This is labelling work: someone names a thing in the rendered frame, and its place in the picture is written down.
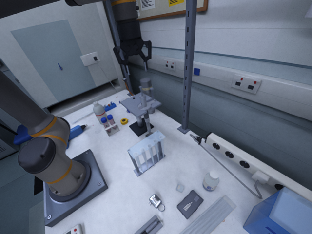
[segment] blue lid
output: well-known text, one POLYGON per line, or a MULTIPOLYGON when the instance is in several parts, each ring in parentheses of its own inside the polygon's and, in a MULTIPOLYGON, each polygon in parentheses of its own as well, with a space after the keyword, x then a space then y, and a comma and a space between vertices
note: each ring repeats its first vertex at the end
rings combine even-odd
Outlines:
POLYGON ((106 123, 107 122, 107 119, 104 117, 104 118, 101 118, 101 122, 102 123, 106 123))

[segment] wooden frame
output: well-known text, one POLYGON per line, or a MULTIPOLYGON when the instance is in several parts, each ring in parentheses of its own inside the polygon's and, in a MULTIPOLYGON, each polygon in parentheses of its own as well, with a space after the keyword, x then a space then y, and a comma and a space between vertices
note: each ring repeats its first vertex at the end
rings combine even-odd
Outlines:
MULTIPOLYGON (((200 7, 200 8, 197 8, 197 12, 207 11, 207 10, 208 10, 208 0, 204 0, 204 6, 200 7)), ((182 14, 185 14, 185 13, 186 13, 186 11, 177 11, 177 12, 166 13, 166 14, 161 14, 161 15, 157 15, 157 16, 145 17, 145 18, 141 18, 141 19, 137 19, 137 20, 138 21, 151 20, 151 19, 160 18, 160 17, 182 15, 182 14)))

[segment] yellow paper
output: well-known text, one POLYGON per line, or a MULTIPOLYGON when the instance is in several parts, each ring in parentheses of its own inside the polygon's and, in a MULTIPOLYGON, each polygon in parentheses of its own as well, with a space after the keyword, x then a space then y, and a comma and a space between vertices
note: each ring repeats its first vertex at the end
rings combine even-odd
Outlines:
POLYGON ((169 1, 169 7, 184 3, 184 0, 168 0, 168 1, 169 1))

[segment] bulletin board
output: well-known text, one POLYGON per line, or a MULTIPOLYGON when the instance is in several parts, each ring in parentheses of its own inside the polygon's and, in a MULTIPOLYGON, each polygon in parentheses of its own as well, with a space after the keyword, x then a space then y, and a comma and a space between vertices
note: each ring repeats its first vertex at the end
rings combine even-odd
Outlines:
MULTIPOLYGON (((137 20, 150 20, 185 14, 186 0, 136 0, 139 6, 137 20)), ((207 11, 208 0, 197 0, 197 11, 207 11)))

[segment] white table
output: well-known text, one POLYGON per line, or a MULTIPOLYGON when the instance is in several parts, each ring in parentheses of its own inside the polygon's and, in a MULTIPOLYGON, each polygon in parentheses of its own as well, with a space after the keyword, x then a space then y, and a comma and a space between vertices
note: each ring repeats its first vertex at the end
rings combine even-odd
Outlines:
MULTIPOLYGON (((137 137, 129 128, 137 119, 119 104, 119 100, 128 98, 127 93, 124 90, 99 101, 102 105, 111 101, 117 105, 107 112, 113 115, 120 128, 112 136, 105 133, 104 127, 99 124, 94 114, 71 124, 80 116, 92 112, 93 105, 64 117, 71 127, 88 124, 84 133, 70 141, 67 155, 74 158, 91 149, 109 188, 54 227, 45 227, 45 233, 62 234, 80 223, 84 234, 134 234, 150 218, 157 215, 163 224, 157 234, 178 234, 218 198, 227 195, 237 207, 212 233, 246 234, 243 225, 252 208, 262 200, 252 195, 196 144, 189 136, 194 133, 190 131, 182 134, 177 130, 180 124, 158 110, 150 115, 150 120, 154 125, 152 131, 159 130, 167 137, 164 146, 166 157, 141 176, 136 176, 127 150, 144 139, 145 134, 137 137), (129 119, 129 123, 121 125, 122 118, 129 119), (219 172, 220 183, 215 191, 208 192, 204 190, 202 181, 205 174, 212 169, 219 172), (185 186, 183 193, 176 191, 178 183, 185 186), (204 201, 187 220, 176 206, 191 190, 195 190, 204 201), (148 204, 148 199, 153 194, 157 194, 163 201, 166 206, 164 212, 148 204)), ((220 157, 220 160, 225 158, 215 149, 209 146, 207 149, 220 157)), ((229 160, 225 159, 224 163, 255 190, 251 174, 236 164, 230 164, 229 160)), ((263 199, 276 192, 268 185, 259 185, 259 189, 263 199)))

